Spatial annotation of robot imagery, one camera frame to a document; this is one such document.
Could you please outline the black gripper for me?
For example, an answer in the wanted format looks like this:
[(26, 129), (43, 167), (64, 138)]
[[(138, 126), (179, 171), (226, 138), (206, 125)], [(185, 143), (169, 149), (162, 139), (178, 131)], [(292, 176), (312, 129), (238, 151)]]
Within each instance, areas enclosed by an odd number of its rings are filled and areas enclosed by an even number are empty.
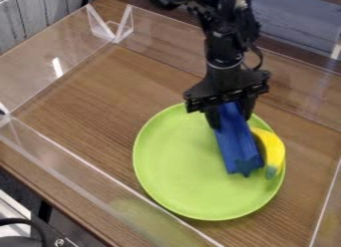
[(207, 61), (203, 79), (182, 95), (186, 111), (205, 111), (209, 126), (220, 129), (221, 120), (216, 106), (240, 102), (244, 118), (249, 120), (258, 96), (269, 91), (269, 78), (268, 71), (242, 69), (241, 63), (220, 66)]

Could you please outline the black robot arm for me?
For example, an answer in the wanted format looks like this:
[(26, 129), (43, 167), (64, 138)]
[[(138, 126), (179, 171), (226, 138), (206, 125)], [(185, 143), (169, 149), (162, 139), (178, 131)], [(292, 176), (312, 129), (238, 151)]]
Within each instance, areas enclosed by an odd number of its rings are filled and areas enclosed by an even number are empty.
[(237, 103), (241, 115), (252, 116), (256, 100), (269, 91), (270, 73), (248, 67), (244, 55), (260, 54), (254, 42), (260, 23), (252, 0), (150, 0), (161, 9), (185, 6), (197, 17), (205, 36), (206, 73), (202, 81), (183, 92), (186, 110), (205, 114), (210, 127), (221, 128), (220, 107)]

